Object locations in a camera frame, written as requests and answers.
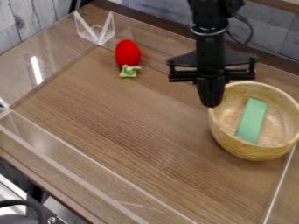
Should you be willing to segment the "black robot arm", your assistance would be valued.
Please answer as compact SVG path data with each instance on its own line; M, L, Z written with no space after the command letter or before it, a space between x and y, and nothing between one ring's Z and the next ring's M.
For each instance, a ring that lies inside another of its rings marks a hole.
M238 11L245 0L187 0L191 8L191 32L197 49L167 60L170 82L193 82L207 108L221 105L231 81L254 80L258 57L231 50L225 43L230 18L245 21Z

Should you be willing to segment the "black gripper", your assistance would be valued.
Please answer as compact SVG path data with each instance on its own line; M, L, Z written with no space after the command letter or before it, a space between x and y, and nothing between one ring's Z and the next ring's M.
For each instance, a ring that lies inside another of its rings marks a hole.
M198 77L197 74L197 52L189 52L167 60L170 67L170 82L197 82L201 102L206 107L217 107L221 105L226 82L249 81L257 78L257 63L260 57L249 52L241 52L227 48L225 50L225 67L245 66L247 69L225 69L225 77L219 76L213 80Z

